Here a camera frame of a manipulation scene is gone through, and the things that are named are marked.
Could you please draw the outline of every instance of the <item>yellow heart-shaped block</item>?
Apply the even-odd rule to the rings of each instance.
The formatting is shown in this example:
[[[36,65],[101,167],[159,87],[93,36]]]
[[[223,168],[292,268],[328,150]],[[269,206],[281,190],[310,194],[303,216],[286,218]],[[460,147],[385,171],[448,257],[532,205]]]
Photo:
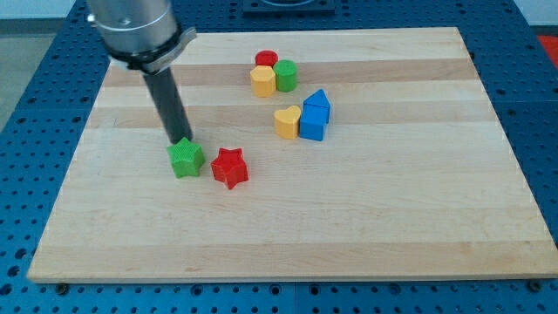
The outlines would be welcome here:
[[[299,106],[290,106],[287,109],[275,111],[273,116],[277,135],[289,140],[298,137],[298,123],[301,114]]]

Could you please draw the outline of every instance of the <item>wooden board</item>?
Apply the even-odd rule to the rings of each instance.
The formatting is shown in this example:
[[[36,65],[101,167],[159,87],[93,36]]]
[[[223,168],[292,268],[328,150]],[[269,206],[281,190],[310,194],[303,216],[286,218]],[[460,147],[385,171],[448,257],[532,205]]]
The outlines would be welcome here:
[[[260,49],[299,87],[251,94]],[[174,179],[138,73],[111,66],[28,277],[40,283],[550,277],[558,252],[454,28],[200,34],[174,75],[208,161],[242,147],[234,190]],[[324,88],[324,142],[273,111]]]

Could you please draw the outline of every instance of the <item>blue triangular prism block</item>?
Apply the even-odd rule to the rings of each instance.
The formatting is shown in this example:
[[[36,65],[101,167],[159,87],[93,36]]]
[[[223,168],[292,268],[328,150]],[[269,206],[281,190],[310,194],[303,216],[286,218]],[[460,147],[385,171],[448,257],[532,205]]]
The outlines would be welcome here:
[[[325,108],[327,110],[327,118],[326,118],[326,123],[330,123],[330,109],[331,109],[331,103],[328,100],[327,96],[325,95],[325,92],[323,91],[323,89],[319,89],[317,90],[317,92],[314,92],[313,94],[311,94],[305,101],[304,101],[304,106],[317,106],[317,107],[322,107]]]

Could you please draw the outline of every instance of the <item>green block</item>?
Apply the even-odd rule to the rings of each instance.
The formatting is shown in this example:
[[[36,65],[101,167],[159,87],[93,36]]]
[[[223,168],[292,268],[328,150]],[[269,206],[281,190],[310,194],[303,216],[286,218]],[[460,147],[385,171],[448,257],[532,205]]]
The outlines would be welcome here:
[[[199,144],[192,143],[184,138],[167,147],[167,152],[171,159],[174,175],[177,178],[187,175],[200,176],[200,168],[206,162],[206,158]]]
[[[280,60],[273,66],[276,73],[277,91],[290,92],[296,88],[296,64],[290,60]]]

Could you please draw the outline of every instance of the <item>blue block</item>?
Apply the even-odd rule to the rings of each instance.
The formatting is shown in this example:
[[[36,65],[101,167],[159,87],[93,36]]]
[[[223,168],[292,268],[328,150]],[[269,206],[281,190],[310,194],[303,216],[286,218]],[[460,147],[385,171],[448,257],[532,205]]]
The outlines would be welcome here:
[[[327,119],[325,120],[326,123],[330,123],[330,112],[331,112],[331,103],[328,100],[327,96],[323,89],[317,90],[311,94],[305,101],[304,106],[319,106],[322,108],[327,109]]]
[[[320,106],[304,106],[300,118],[300,137],[308,140],[323,140],[328,110]]]

